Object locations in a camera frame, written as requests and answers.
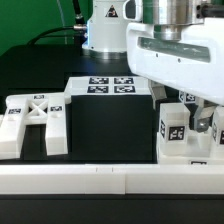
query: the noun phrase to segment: green background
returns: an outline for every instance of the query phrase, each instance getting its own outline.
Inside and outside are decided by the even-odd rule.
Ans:
[[[72,0],[60,0],[65,25],[75,23]],[[92,0],[79,0],[87,20],[92,13]],[[213,0],[223,4],[224,0]],[[61,27],[57,0],[0,0],[0,55],[12,46],[26,44],[48,29]],[[64,39],[46,38],[40,43],[64,43]]]

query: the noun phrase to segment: white bracket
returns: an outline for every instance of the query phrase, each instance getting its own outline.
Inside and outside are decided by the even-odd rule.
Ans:
[[[47,155],[67,153],[65,104],[70,102],[64,93],[7,97],[7,110],[0,117],[0,159],[19,158],[26,125],[36,124],[46,124]]]

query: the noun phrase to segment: black cable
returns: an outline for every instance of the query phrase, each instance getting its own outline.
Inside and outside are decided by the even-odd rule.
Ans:
[[[58,31],[65,31],[65,30],[74,30],[74,28],[72,26],[66,26],[66,27],[59,27],[59,28],[47,30],[47,31],[39,34],[38,36],[36,36],[32,40],[30,40],[27,43],[27,45],[34,45],[40,38],[46,36],[47,34],[55,33],[55,32],[58,32]]]
[[[47,36],[40,37],[40,39],[48,38],[48,37],[74,37],[74,35],[47,35]]]
[[[75,14],[81,14],[79,1],[78,0],[73,0],[72,3],[73,3]]]
[[[82,12],[81,12],[79,1],[78,0],[73,0],[72,3],[73,3],[73,8],[74,8],[74,11],[75,11],[75,15],[76,15],[75,16],[76,24],[85,24],[85,20],[84,20],[84,17],[82,15]]]

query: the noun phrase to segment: black and white pattern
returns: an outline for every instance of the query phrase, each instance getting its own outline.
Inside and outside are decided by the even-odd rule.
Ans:
[[[170,127],[169,129],[169,141],[178,140],[181,141],[184,139],[184,126]]]
[[[224,131],[221,131],[220,145],[224,145]]]
[[[133,78],[114,78],[114,84],[134,84]]]
[[[183,103],[184,103],[184,97],[185,97],[184,92],[183,92],[183,91],[179,91],[179,99],[180,99],[180,101],[183,102]]]
[[[109,78],[90,78],[89,84],[109,84]]]
[[[34,100],[40,100],[40,99],[44,99],[44,95],[35,95],[34,97]]]
[[[108,93],[108,86],[89,86],[87,93]]]
[[[191,165],[207,165],[205,161],[190,161]]]
[[[189,93],[186,93],[186,103],[195,103],[196,101],[196,97],[189,94]]]
[[[114,93],[135,93],[134,86],[115,86]]]
[[[50,111],[62,111],[62,106],[51,107]]]
[[[165,133],[166,133],[166,125],[164,124],[163,120],[161,120],[160,123],[160,133],[165,138]]]
[[[20,114],[21,113],[21,109],[10,109],[9,110],[9,114]]]
[[[212,136],[216,142],[216,137],[217,137],[217,126],[216,123],[213,124],[213,128],[212,128]]]

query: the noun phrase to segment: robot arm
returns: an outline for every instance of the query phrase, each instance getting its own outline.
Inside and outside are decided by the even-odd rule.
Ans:
[[[224,19],[216,18],[223,17],[223,7],[203,0],[144,0],[136,5],[143,23],[127,28],[128,62],[133,73],[153,81],[149,86],[154,99],[166,97],[162,87],[166,85],[224,105]],[[193,127],[205,131],[209,123],[205,116],[212,115],[214,105],[198,106]]]

